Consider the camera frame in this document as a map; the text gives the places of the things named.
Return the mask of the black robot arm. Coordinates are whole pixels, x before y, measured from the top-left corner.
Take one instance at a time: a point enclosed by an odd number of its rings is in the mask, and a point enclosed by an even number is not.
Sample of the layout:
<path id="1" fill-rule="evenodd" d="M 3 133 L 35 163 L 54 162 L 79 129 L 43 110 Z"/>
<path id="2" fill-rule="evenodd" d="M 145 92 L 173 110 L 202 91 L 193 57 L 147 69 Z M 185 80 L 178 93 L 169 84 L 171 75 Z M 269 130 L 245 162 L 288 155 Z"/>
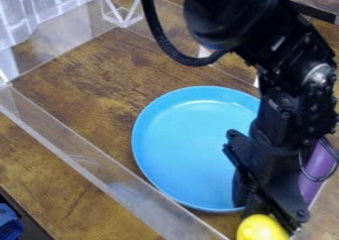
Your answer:
<path id="1" fill-rule="evenodd" d="M 194 39 L 237 53 L 258 70 L 257 118 L 230 130 L 234 203 L 246 215 L 273 215 L 296 232 L 310 213 L 300 180 L 317 144 L 339 122 L 336 54 L 290 0 L 185 0 Z"/>

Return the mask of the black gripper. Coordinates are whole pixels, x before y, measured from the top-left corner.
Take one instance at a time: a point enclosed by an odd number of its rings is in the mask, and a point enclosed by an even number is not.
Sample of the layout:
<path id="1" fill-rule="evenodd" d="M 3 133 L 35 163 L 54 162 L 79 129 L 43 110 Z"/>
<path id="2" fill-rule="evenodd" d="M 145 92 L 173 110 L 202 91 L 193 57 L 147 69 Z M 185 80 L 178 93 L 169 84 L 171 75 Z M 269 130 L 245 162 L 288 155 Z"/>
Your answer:
<path id="1" fill-rule="evenodd" d="M 294 234 L 309 221 L 300 176 L 300 153 L 289 147 L 273 146 L 251 125 L 251 134 L 227 131 L 223 152 L 237 170 L 233 182 L 235 207 L 243 216 L 271 214 L 289 234 Z"/>

